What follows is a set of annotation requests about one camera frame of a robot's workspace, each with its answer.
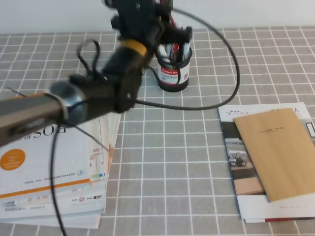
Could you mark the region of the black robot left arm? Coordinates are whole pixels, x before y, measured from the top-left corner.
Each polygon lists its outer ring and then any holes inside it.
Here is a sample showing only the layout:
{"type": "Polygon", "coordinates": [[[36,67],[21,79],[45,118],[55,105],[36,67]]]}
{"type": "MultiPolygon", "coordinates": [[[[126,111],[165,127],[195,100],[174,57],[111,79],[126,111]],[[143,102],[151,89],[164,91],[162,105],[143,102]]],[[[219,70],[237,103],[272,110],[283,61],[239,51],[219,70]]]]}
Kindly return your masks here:
{"type": "Polygon", "coordinates": [[[179,29],[170,21],[170,0],[106,0],[115,9],[112,28],[120,32],[120,46],[101,70],[100,45],[92,64],[82,61],[85,75],[71,74],[53,83],[47,92],[19,96],[0,103],[0,144],[16,141],[53,123],[77,126],[110,112],[134,106],[142,71],[161,44],[188,43],[192,29],[179,29]]]}

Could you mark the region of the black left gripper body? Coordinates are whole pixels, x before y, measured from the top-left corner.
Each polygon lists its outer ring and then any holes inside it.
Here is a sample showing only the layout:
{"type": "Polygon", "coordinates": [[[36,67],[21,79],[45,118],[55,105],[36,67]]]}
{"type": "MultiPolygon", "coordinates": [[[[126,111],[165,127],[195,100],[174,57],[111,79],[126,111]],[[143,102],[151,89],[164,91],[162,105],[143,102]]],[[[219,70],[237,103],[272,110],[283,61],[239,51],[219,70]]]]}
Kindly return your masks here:
{"type": "Polygon", "coordinates": [[[103,0],[117,14],[111,19],[120,32],[122,46],[138,53],[154,51],[172,43],[171,0],[103,0]]]}

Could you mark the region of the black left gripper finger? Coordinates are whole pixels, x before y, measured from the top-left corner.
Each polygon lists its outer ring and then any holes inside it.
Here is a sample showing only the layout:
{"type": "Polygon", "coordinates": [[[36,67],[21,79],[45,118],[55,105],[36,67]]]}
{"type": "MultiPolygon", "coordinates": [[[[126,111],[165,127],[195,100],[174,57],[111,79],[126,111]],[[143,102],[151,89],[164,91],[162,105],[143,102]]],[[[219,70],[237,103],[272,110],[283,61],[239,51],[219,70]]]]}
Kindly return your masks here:
{"type": "Polygon", "coordinates": [[[178,29],[174,26],[166,26],[161,36],[161,44],[185,44],[192,39],[192,27],[178,29]]]}

